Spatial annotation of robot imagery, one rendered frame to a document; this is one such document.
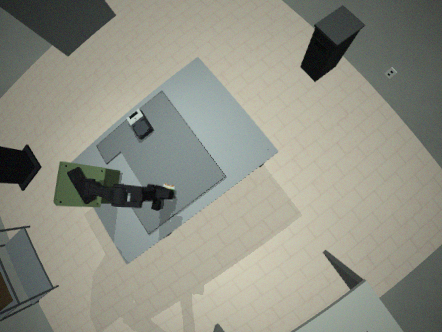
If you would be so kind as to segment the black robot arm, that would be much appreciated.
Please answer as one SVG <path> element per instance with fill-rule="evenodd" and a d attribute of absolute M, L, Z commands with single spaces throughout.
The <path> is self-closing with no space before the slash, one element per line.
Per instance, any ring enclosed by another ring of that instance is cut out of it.
<path fill-rule="evenodd" d="M 109 200 L 108 202 L 114 207 L 142 208 L 142 203 L 147 200 L 153 201 L 151 209 L 159 211 L 161 208 L 160 200 L 171 200 L 174 194 L 172 189 L 156 188 L 153 184 L 148 184 L 147 187 L 149 188 L 121 184 L 113 184 L 113 187 L 106 187 L 101 185 L 100 182 L 96 182 L 95 179 L 86 180 L 80 167 L 67 172 L 67 175 L 85 204 L 90 203 L 97 198 L 96 196 L 99 196 Z M 144 191 L 144 189 L 149 191 Z M 127 201 L 128 193 L 131 193 L 130 201 Z"/>

